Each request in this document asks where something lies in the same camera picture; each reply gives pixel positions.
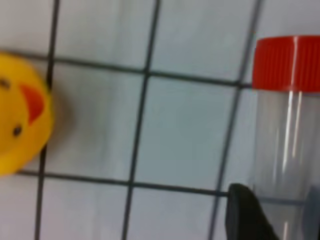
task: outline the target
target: duck beak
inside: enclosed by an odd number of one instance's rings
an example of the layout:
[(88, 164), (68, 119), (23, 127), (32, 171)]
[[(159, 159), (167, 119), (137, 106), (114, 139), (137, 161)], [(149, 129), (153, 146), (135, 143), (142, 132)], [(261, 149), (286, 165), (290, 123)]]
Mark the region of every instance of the duck beak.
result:
[(28, 123), (31, 125), (44, 111), (44, 99), (39, 91), (31, 86), (22, 84), (19, 88), (26, 102), (29, 113)]

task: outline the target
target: red screw cap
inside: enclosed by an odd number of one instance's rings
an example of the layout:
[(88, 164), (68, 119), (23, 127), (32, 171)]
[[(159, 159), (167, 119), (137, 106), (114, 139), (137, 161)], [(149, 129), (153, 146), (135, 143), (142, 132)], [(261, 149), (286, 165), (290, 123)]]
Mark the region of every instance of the red screw cap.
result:
[(320, 92), (320, 36), (259, 40), (252, 86), (269, 91)]

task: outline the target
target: rubber duck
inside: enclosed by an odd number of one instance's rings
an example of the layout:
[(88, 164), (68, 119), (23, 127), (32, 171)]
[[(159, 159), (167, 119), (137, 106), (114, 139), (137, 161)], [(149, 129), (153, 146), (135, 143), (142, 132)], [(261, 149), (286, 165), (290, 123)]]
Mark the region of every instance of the rubber duck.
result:
[(53, 124), (45, 81), (24, 59), (0, 53), (0, 176), (30, 162), (49, 140)]

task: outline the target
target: grout line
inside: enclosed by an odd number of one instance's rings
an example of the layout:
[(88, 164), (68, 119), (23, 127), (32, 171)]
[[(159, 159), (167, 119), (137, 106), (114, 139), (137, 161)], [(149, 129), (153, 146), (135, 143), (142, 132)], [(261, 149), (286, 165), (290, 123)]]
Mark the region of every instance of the grout line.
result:
[[(46, 82), (49, 89), (52, 87), (53, 82), (53, 72), (55, 64), (55, 48), (57, 39), (57, 28), (58, 28), (58, 15), (59, 15), (60, 0), (53, 1), (53, 11), (52, 11), (52, 23), (49, 41), (49, 51), (48, 51), (48, 63), (46, 72)], [(44, 181), (45, 181), (45, 166), (46, 166), (46, 155), (47, 146), (45, 146), (40, 154), (40, 166), (39, 166), (39, 176), (38, 176), (38, 187), (37, 187), (37, 198), (36, 198), (36, 212), (35, 212), (35, 228), (34, 228), (34, 239), (40, 240), (41, 234), (41, 217), (42, 217), (42, 203), (43, 203), (43, 193), (44, 193)]]
[(94, 62), (94, 61), (78, 60), (78, 59), (72, 59), (72, 58), (56, 57), (55, 62), (59, 64), (69, 64), (69, 65), (74, 65), (79, 67), (106, 69), (109, 71), (122, 72), (122, 73), (144, 74), (143, 69), (138, 69), (138, 68), (128, 67), (128, 66), (121, 66), (116, 64), (107, 64), (107, 63)]
[[(26, 52), (26, 51), (19, 51), (9, 48), (2, 48), (2, 51), (17, 55), (23, 58), (32, 59), (32, 60), (40, 60), (40, 61), (48, 61), (48, 57), (45, 55), (33, 53), (33, 52)], [(131, 73), (131, 74), (140, 74), (145, 75), (146, 71), (143, 69), (117, 65), (117, 64), (108, 64), (102, 62), (94, 62), (94, 61), (86, 61), (80, 59), (73, 59), (67, 57), (56, 57), (54, 59), (55, 63), (58, 64), (66, 64), (72, 65), (76, 67), (85, 67), (85, 68), (93, 68), (93, 69), (101, 69), (107, 71), (114, 71), (119, 73)], [(211, 77), (203, 77), (198, 75), (187, 75), (182, 73), (176, 72), (166, 72), (166, 71), (150, 71), (150, 77), (156, 78), (166, 78), (168, 80), (174, 81), (184, 81), (196, 84), (208, 84), (208, 85), (218, 85), (218, 86), (225, 86), (225, 87), (240, 87), (241, 89), (251, 89), (252, 86), (250, 83), (240, 83), (239, 81), (234, 81), (231, 79), (217, 79)]]
[(228, 196), (228, 193), (225, 191), (215, 191), (215, 190), (201, 189), (201, 188), (170, 186), (170, 185), (161, 185), (161, 184), (146, 183), (146, 182), (135, 182), (133, 185), (136, 188), (163, 190), (163, 191), (170, 191), (170, 192), (176, 192), (176, 193), (201, 194), (201, 195), (209, 195), (209, 196), (216, 196), (216, 197)]
[(150, 78), (151, 61), (153, 57), (156, 32), (157, 32), (157, 26), (159, 21), (159, 13), (160, 13), (160, 5), (161, 5), (160, 1), (161, 0), (155, 0), (154, 2), (153, 17), (152, 17), (148, 46), (147, 46), (145, 69), (144, 69), (145, 75), (144, 75), (143, 86), (141, 90), (139, 110), (137, 115), (137, 124), (135, 129), (134, 145), (133, 145), (133, 151), (132, 151), (132, 160), (131, 160), (131, 168), (130, 168), (130, 175), (129, 175), (129, 186), (128, 186), (128, 192), (127, 192), (127, 197), (125, 201), (121, 240), (127, 240), (127, 237), (128, 237), (130, 213), (131, 213), (132, 198), (133, 198), (133, 191), (134, 191), (134, 181), (135, 181), (137, 160), (138, 160), (137, 158), (138, 158), (140, 137), (141, 137), (141, 131), (142, 131), (142, 124), (144, 120), (145, 102), (147, 98), (147, 90), (149, 85), (148, 83)]
[[(247, 32), (247, 37), (246, 37), (246, 45), (244, 48), (243, 57), (241, 60), (241, 67), (240, 67), (240, 71), (239, 71), (239, 77), (238, 77), (238, 81), (237, 81), (239, 84), (241, 84), (244, 81), (244, 78), (246, 75), (246, 70), (249, 65), (251, 48), (252, 48), (252, 44), (255, 39), (254, 32), (258, 26), (258, 21), (259, 21), (260, 12), (262, 10), (263, 1), (264, 0), (256, 0), (254, 3), (254, 7), (252, 10), (252, 15), (251, 15), (251, 19), (250, 19), (250, 25), (248, 27), (248, 32)], [(230, 118), (229, 118), (228, 129), (227, 129), (227, 133), (226, 133), (226, 137), (225, 137), (225, 141), (224, 141), (224, 147), (223, 147), (223, 152), (222, 152), (219, 175), (218, 175), (217, 185), (215, 188), (217, 191), (219, 191), (223, 185), (224, 175), (226, 172), (227, 161), (228, 161), (228, 156), (229, 156), (229, 149), (231, 146), (231, 140), (232, 140), (232, 136), (233, 136), (233, 132), (234, 132), (234, 128), (235, 128), (235, 122), (236, 122), (236, 117), (237, 117), (240, 96), (241, 96), (241, 87), (239, 85), (236, 88), (236, 92), (235, 92), (234, 99), (232, 102), (232, 109), (231, 109), (231, 114), (230, 114)], [(212, 215), (211, 215), (211, 219), (209, 222), (208, 240), (213, 240), (214, 235), (215, 235), (215, 226), (216, 226), (216, 221), (217, 221), (217, 216), (218, 216), (219, 205), (220, 205), (220, 198), (216, 197), (213, 202)]]
[(197, 82), (197, 83), (203, 83), (203, 84), (222, 85), (226, 87), (236, 87), (239, 85), (236, 81), (229, 80), (229, 79), (216, 79), (211, 77), (186, 75), (186, 74), (179, 74), (179, 73), (173, 73), (173, 72), (151, 71), (150, 75), (152, 77), (158, 77), (158, 78), (166, 78), (166, 79), (173, 79), (173, 80), (180, 80), (180, 81), (187, 81), (187, 82)]
[[(19, 176), (27, 177), (38, 177), (39, 173), (36, 171), (21, 170), (17, 173)], [(66, 181), (75, 181), (83, 183), (92, 183), (92, 184), (106, 184), (106, 185), (117, 185), (117, 186), (133, 186), (134, 188), (141, 189), (152, 189), (152, 190), (163, 190), (177, 193), (189, 193), (189, 194), (200, 194), (200, 195), (209, 195), (216, 197), (227, 197), (228, 193), (225, 191), (215, 191), (211, 189), (203, 188), (193, 188), (185, 186), (175, 186), (175, 185), (164, 185), (148, 182), (133, 182), (126, 180), (118, 180), (112, 178), (99, 178), (91, 176), (79, 176), (79, 175), (70, 175), (70, 174), (60, 174), (53, 172), (46, 172), (44, 174), (46, 179), (57, 179), (57, 180), (66, 180)]]
[(17, 50), (13, 48), (0, 48), (0, 51), (3, 53), (8, 53), (11, 55), (16, 55), (19, 57), (23, 57), (26, 59), (31, 59), (31, 60), (40, 60), (40, 61), (47, 61), (48, 56), (44, 54), (39, 54), (35, 52), (29, 52), (29, 51), (24, 51), (24, 50)]
[[(25, 177), (38, 177), (39, 173), (33, 170), (21, 170), (17, 173), (18, 176)], [(53, 173), (47, 172), (44, 174), (46, 179), (55, 179), (55, 180), (64, 180), (64, 181), (74, 181), (80, 183), (88, 183), (88, 184), (103, 184), (103, 185), (115, 185), (115, 186), (124, 186), (128, 187), (130, 185), (127, 180), (119, 180), (112, 178), (100, 178), (100, 177), (92, 177), (92, 176), (81, 176), (81, 175), (72, 175), (72, 174), (63, 174), (63, 173)], [(159, 190), (159, 191), (168, 191), (175, 193), (186, 193), (186, 194), (199, 194), (199, 195), (207, 195), (219, 198), (227, 198), (227, 191), (218, 191), (204, 188), (194, 188), (194, 187), (185, 187), (185, 186), (176, 186), (176, 185), (164, 185), (157, 183), (149, 183), (149, 182), (133, 182), (134, 188), (138, 189), (149, 189), (149, 190)], [(296, 206), (302, 207), (305, 202), (302, 200), (292, 200), (292, 199), (282, 199), (282, 198), (273, 198), (273, 197), (258, 197), (259, 201), (262, 204), (270, 204), (270, 205), (285, 205), (285, 206)]]

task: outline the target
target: white surface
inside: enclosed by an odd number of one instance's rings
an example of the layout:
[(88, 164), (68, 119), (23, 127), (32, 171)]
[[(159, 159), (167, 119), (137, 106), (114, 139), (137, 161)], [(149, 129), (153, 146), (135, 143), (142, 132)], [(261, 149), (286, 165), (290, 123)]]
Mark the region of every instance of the white surface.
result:
[(153, 0), (63, 0), (58, 56), (144, 67)]
[(254, 0), (164, 0), (152, 69), (234, 81)]
[(45, 180), (41, 239), (120, 240), (127, 189)]
[(35, 233), (37, 178), (0, 179), (0, 239), (33, 240)]
[[(256, 37), (320, 35), (319, 9), (318, 0), (265, 0)], [(247, 82), (251, 82), (252, 62), (253, 57), (246, 74)]]
[(46, 54), (52, 0), (1, 0), (0, 47)]
[(56, 65), (46, 170), (128, 179), (142, 77)]
[(214, 235), (212, 240), (227, 240), (226, 235), (226, 207), (227, 199), (221, 198), (219, 203), (218, 214), (214, 227)]
[(136, 180), (213, 189), (234, 89), (152, 78)]
[(224, 191), (227, 191), (229, 184), (232, 183), (241, 183), (247, 186), (252, 184), (257, 93), (251, 90), (243, 90), (238, 107), (223, 179), (222, 189)]
[(128, 240), (206, 240), (214, 198), (136, 189)]

